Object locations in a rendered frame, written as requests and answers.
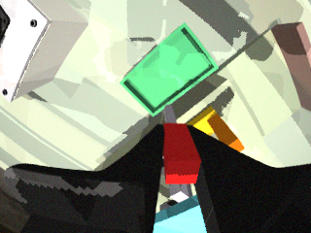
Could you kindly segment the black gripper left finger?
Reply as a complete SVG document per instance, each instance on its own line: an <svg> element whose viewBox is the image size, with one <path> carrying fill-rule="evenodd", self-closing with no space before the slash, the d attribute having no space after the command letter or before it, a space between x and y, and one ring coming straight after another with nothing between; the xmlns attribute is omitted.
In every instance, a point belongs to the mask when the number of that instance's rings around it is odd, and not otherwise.
<svg viewBox="0 0 311 233"><path fill-rule="evenodd" d="M4 171L5 183L30 217L36 214L127 233L153 233L163 136L163 125L156 124L105 170L20 163Z"/></svg>

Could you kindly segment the green tray floor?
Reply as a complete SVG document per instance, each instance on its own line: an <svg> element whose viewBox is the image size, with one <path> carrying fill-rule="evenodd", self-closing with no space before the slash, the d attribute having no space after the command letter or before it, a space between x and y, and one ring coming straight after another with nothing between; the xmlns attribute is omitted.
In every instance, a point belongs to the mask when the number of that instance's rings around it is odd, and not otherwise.
<svg viewBox="0 0 311 233"><path fill-rule="evenodd" d="M209 59L183 28L158 48L127 81L155 109L210 66Z"/></svg>

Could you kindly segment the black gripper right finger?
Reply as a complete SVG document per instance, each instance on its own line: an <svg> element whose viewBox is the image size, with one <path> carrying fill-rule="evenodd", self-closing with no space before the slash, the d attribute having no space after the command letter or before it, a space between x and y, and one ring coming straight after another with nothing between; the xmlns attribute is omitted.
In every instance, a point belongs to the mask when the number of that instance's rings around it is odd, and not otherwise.
<svg viewBox="0 0 311 233"><path fill-rule="evenodd" d="M195 183L206 233L265 233L311 194L311 164L271 167L187 125L201 158Z"/></svg>

